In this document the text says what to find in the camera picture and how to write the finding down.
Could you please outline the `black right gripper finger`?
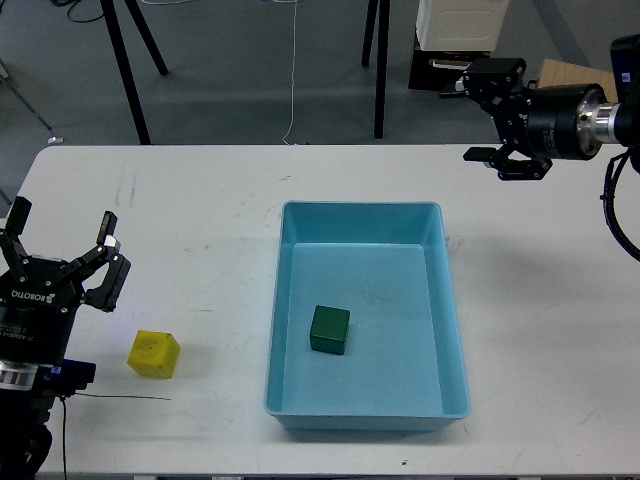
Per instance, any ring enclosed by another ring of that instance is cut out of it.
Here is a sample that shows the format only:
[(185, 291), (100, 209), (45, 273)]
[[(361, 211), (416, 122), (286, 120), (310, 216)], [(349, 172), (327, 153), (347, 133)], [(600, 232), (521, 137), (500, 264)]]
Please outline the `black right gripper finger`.
[(551, 159), (537, 156), (524, 144), (503, 144), (500, 148), (471, 147), (463, 159), (495, 169), (502, 181), (542, 180), (553, 166)]
[(479, 105), (509, 100), (529, 107), (530, 90), (523, 80), (526, 68), (522, 58), (478, 58), (464, 70), (459, 68), (455, 80), (440, 90), (439, 97), (468, 97)]

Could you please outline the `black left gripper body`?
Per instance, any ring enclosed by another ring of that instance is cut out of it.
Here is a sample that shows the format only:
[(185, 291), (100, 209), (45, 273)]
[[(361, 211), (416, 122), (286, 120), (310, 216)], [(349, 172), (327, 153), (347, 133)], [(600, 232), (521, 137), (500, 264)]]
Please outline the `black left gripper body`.
[(68, 264), (32, 257), (24, 281), (1, 275), (1, 359), (59, 365), (68, 345), (82, 285), (58, 277)]

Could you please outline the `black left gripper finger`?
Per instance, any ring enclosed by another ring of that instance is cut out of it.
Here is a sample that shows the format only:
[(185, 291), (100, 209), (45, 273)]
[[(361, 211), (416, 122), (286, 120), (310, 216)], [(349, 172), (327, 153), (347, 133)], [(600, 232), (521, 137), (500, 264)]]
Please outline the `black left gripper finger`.
[(84, 291), (80, 302), (103, 312), (112, 312), (131, 268), (131, 262), (120, 253), (120, 243), (115, 238), (118, 218), (106, 211), (98, 231), (96, 246), (76, 258), (66, 268), (63, 278), (81, 287), (83, 282), (103, 266), (107, 266), (102, 283)]
[(21, 244), (20, 235), (24, 231), (31, 207), (32, 203), (28, 199), (17, 196), (1, 228), (1, 250), (14, 280), (29, 279), (26, 272), (29, 255)]

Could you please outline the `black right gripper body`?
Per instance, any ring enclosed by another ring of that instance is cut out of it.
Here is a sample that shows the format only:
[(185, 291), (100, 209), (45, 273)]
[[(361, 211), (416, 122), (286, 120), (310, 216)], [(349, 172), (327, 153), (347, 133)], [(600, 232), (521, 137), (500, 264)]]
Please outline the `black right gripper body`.
[(606, 102), (598, 84), (525, 89), (495, 100), (492, 119), (499, 138), (526, 157), (589, 160), (602, 145), (591, 120)]

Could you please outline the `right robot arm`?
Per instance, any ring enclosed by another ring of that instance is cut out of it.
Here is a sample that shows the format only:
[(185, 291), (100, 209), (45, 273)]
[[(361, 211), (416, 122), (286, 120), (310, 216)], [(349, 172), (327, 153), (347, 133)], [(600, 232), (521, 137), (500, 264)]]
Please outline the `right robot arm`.
[(533, 88), (525, 84), (522, 58), (481, 58), (456, 84), (459, 93), (490, 115), (500, 147), (471, 147), (464, 160), (480, 162), (503, 181), (541, 180), (555, 160), (587, 161), (605, 144), (624, 152), (610, 159), (600, 196), (606, 224), (632, 258), (639, 248), (616, 216), (615, 194), (626, 164), (639, 165), (639, 38), (610, 47), (617, 98), (608, 100), (598, 83)]

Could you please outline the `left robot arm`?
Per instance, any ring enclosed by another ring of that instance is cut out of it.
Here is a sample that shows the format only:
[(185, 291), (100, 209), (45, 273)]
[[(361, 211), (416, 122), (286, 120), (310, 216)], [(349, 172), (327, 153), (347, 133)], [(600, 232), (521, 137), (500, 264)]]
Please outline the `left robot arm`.
[(49, 453), (47, 428), (56, 399), (93, 382), (92, 363), (65, 359), (77, 310), (111, 312), (130, 270), (105, 212), (95, 246), (72, 260), (26, 252), (20, 236), (31, 203), (15, 199), (1, 229), (7, 271), (1, 276), (1, 476), (32, 479)]

